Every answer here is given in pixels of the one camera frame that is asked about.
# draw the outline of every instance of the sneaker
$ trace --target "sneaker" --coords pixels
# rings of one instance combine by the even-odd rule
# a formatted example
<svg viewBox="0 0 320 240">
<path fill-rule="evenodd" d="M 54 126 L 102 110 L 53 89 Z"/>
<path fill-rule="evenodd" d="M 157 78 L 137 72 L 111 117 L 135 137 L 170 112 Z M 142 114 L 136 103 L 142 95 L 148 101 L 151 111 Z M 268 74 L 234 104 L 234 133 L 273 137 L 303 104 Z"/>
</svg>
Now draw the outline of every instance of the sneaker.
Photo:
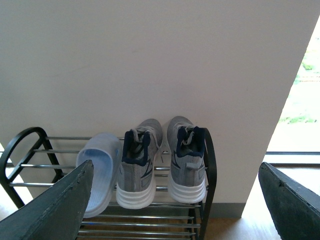
<svg viewBox="0 0 320 240">
<path fill-rule="evenodd" d="M 169 123 L 167 140 L 171 150 L 170 196 L 186 204 L 202 201 L 206 195 L 205 129 L 194 126 L 183 116 L 176 116 Z"/>
<path fill-rule="evenodd" d="M 121 207 L 142 209 L 152 203 L 156 193 L 154 161 L 162 138 L 162 127 L 155 119 L 125 133 L 116 189 Z"/>
</svg>

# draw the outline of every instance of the wooden floor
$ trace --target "wooden floor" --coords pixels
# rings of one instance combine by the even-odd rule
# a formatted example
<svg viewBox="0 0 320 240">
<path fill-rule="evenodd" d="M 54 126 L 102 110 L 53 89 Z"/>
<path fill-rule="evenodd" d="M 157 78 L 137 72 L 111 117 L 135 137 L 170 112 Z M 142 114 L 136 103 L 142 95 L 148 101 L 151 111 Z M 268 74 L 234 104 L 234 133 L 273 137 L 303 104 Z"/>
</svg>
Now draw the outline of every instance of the wooden floor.
<svg viewBox="0 0 320 240">
<path fill-rule="evenodd" d="M 280 240 L 259 181 L 254 182 L 242 218 L 212 218 L 206 240 Z"/>
</svg>

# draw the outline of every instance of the wall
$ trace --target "wall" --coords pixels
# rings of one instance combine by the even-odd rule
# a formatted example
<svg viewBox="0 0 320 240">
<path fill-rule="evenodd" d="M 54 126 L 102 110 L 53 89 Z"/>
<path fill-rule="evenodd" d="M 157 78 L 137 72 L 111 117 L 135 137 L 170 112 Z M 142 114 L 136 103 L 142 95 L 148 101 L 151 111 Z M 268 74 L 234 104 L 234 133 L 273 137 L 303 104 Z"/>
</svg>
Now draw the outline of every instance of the wall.
<svg viewBox="0 0 320 240">
<path fill-rule="evenodd" d="M 245 203 L 319 13 L 315 0 L 1 1 L 0 142 L 182 115 L 213 137 L 214 202 Z"/>
</svg>

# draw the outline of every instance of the dark gray object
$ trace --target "dark gray object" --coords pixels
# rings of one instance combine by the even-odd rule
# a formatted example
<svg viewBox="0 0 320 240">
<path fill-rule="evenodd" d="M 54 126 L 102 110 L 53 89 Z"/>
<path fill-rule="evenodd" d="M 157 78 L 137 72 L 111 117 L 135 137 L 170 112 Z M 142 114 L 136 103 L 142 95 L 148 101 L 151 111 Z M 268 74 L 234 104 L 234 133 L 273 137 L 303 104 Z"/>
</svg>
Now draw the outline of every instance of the dark gray object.
<svg viewBox="0 0 320 240">
<path fill-rule="evenodd" d="M 281 239 L 320 239 L 320 196 L 266 162 L 258 177 Z"/>
<path fill-rule="evenodd" d="M 74 240 L 89 201 L 91 160 L 0 222 L 1 239 Z"/>
</svg>

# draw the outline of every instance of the metal shoe rack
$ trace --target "metal shoe rack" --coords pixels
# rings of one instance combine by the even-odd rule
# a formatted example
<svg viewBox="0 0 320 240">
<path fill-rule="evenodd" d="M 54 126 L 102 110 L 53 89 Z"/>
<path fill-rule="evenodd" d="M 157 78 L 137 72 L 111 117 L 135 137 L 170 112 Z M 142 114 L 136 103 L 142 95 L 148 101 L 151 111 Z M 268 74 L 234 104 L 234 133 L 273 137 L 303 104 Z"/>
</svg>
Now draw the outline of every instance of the metal shoe rack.
<svg viewBox="0 0 320 240">
<path fill-rule="evenodd" d="M 28 148 L 26 154 L 19 158 L 16 165 L 8 162 L 13 158 L 13 152 L 20 142 L 29 135 L 36 136 L 33 145 Z M 65 164 L 65 155 L 72 155 L 75 163 L 76 154 L 85 145 L 90 137 L 52 137 L 40 127 L 31 127 L 23 130 L 15 136 L 5 148 L 0 158 L 0 183 L 18 208 L 25 205 L 21 196 L 17 193 L 20 187 L 38 188 L 45 191 L 59 179 L 63 178 L 74 167 Z M 205 129 L 205 153 L 204 164 L 206 167 L 207 193 L 205 203 L 184 204 L 178 202 L 153 202 L 150 206 L 129 210 L 118 206 L 113 198 L 106 210 L 93 218 L 84 218 L 78 232 L 77 239 L 146 239 L 146 240 L 203 240 L 210 217 L 210 210 L 217 184 L 217 165 L 214 145 L 211 135 Z M 43 159 L 35 164 L 33 158 Z M 6 169 L 12 172 L 6 175 Z M 28 180 L 39 174 L 37 171 L 51 171 L 51 182 L 17 182 L 15 179 L 28 170 Z M 160 179 L 157 182 L 165 182 L 170 170 L 167 166 L 156 166 L 155 176 Z M 157 192 L 167 195 L 166 185 L 157 185 Z"/>
</svg>

